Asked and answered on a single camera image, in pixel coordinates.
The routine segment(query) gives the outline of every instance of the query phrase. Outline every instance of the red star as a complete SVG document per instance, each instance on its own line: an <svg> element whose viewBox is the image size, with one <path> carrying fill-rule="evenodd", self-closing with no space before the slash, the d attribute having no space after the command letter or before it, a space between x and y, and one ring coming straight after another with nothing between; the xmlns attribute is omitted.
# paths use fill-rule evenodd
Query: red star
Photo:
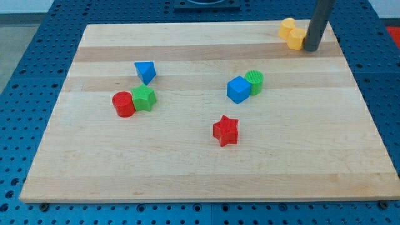
<svg viewBox="0 0 400 225"><path fill-rule="evenodd" d="M218 139L221 147L238 143L238 119L229 119L223 115L219 122L214 123L212 135Z"/></svg>

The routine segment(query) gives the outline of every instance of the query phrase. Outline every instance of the blue pegboard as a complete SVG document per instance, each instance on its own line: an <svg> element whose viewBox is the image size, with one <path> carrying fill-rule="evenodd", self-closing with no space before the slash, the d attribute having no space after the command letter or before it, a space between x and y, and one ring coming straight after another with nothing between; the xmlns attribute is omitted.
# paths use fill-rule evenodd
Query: blue pegboard
<svg viewBox="0 0 400 225"><path fill-rule="evenodd" d="M43 211L18 200L87 24L310 19L314 3L242 0L240 11L174 12L172 1L55 0L0 96L0 224L400 224L399 201L51 204ZM338 0L330 22L400 172L400 52L367 0Z"/></svg>

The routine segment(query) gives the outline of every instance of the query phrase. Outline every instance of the red block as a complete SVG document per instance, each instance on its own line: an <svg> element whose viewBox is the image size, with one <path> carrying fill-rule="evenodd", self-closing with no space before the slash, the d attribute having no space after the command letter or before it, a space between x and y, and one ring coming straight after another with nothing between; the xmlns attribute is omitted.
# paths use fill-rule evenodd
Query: red block
<svg viewBox="0 0 400 225"><path fill-rule="evenodd" d="M212 135L218 139L221 147L238 143L238 119L229 119L223 115L219 122L214 123Z"/></svg>
<svg viewBox="0 0 400 225"><path fill-rule="evenodd" d="M132 95L129 92L121 91L112 97L112 104L117 111L118 116L126 118L135 113L135 107L132 102Z"/></svg>
<svg viewBox="0 0 400 225"><path fill-rule="evenodd" d="M389 34L400 49L400 27L386 27L386 29L389 31Z"/></svg>

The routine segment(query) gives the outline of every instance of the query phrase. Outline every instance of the black pole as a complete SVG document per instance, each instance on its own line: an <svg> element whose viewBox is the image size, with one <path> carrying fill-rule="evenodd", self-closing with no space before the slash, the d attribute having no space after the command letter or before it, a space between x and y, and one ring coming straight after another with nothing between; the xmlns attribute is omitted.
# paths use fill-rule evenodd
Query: black pole
<svg viewBox="0 0 400 225"><path fill-rule="evenodd" d="M316 51L318 49L335 2L336 0L317 0L304 40L304 50Z"/></svg>

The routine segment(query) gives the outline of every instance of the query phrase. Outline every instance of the yellow cube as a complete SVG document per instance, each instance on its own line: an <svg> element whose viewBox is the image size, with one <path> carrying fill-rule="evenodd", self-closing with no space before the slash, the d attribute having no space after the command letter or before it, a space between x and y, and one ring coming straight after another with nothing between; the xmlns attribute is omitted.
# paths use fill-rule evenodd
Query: yellow cube
<svg viewBox="0 0 400 225"><path fill-rule="evenodd" d="M306 37L306 30L301 28L294 28L290 31L287 38L287 46L289 49L301 50L303 48L304 38Z"/></svg>
<svg viewBox="0 0 400 225"><path fill-rule="evenodd" d="M279 37L287 40L291 30L295 28L295 20L293 18L286 18L281 22L281 28L279 29Z"/></svg>

